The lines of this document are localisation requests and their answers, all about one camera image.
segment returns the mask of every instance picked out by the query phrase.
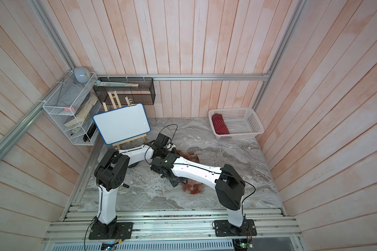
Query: black mounting plate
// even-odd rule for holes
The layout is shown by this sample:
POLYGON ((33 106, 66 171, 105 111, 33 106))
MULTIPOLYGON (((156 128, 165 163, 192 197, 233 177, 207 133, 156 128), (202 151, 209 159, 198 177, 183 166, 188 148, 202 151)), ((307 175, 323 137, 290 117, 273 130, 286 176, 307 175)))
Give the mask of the black mounting plate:
POLYGON ((132 222, 117 222, 116 223, 116 231, 119 232, 119 237, 117 237, 117 232, 112 236, 112 238, 108 238, 101 230, 98 228, 93 227, 92 232, 89 234, 90 240, 105 240, 105 239, 130 239, 131 238, 131 231, 133 229, 132 222))
POLYGON ((254 220, 245 219, 241 227, 236 227, 230 224, 227 220, 214 221, 215 235, 218 237, 226 236, 246 236, 247 228, 253 236, 257 235, 254 220))

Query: whiteboard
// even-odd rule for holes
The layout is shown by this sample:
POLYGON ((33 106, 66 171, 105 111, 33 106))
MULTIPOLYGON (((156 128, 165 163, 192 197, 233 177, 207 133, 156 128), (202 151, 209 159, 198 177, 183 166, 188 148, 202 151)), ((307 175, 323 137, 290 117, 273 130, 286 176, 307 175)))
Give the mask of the whiteboard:
POLYGON ((141 103, 99 113, 94 115, 93 119, 107 145, 151 131, 144 105, 141 103))

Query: red cloth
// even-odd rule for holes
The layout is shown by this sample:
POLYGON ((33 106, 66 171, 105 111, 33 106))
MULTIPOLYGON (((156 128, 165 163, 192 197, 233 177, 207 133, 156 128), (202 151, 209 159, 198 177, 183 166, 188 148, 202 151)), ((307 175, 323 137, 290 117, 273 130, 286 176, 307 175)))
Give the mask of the red cloth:
MULTIPOLYGON (((195 163, 200 163, 198 155, 194 154, 194 152, 177 151, 177 153, 185 159, 191 160, 195 163)), ((181 183, 181 185, 183 191, 186 193, 196 194, 204 191, 204 184, 192 179, 187 179, 187 184, 181 183)))
POLYGON ((212 124, 216 134, 230 134, 225 122, 223 121, 222 114, 214 113, 214 115, 212 115, 212 124))

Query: marble floor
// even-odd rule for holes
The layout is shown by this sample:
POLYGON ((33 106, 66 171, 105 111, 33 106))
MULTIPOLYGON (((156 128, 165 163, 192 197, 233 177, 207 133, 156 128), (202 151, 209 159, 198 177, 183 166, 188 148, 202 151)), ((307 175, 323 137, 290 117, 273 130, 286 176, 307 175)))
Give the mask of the marble floor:
MULTIPOLYGON (((276 193, 274 181, 267 168, 262 151, 255 139, 216 140, 208 118, 150 118, 151 132, 147 140, 153 140, 162 128, 177 124, 178 129, 173 139, 176 148, 181 151, 193 151, 198 154, 201 164, 223 167, 232 165, 241 178, 252 183, 256 192, 244 202, 244 208, 277 208, 282 201, 276 193)), ((175 126, 165 128, 162 133, 172 137, 175 126)), ((121 145, 123 149, 143 144, 141 139, 121 145)), ((104 145, 99 155, 100 161, 109 146, 104 145)), ((150 170, 145 161, 128 169, 124 183, 130 188, 120 187, 117 194, 116 210, 165 210, 165 209, 217 209, 223 208, 215 190, 204 186, 198 194, 185 193, 181 186, 173 188, 166 178, 150 170)), ((245 195, 253 188, 246 185, 245 195)), ((92 176, 83 194, 80 211, 98 210, 98 188, 92 176)))

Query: black mesh basket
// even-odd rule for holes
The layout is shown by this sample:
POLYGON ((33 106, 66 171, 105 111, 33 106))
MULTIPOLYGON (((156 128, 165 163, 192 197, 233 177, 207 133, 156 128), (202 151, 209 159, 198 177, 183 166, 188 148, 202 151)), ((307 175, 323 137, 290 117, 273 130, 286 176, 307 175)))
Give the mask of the black mesh basket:
POLYGON ((98 80, 102 82, 123 82, 135 83, 137 87, 114 87, 114 86, 94 86, 94 91, 98 96, 101 103, 105 102, 106 105, 111 106, 112 101, 109 97, 109 92, 114 94, 116 91, 119 96, 122 106, 126 106, 127 102, 125 97, 132 100, 131 103, 142 103, 145 105, 153 105, 155 101, 155 89, 152 78, 120 78, 120 77, 100 77, 98 80))

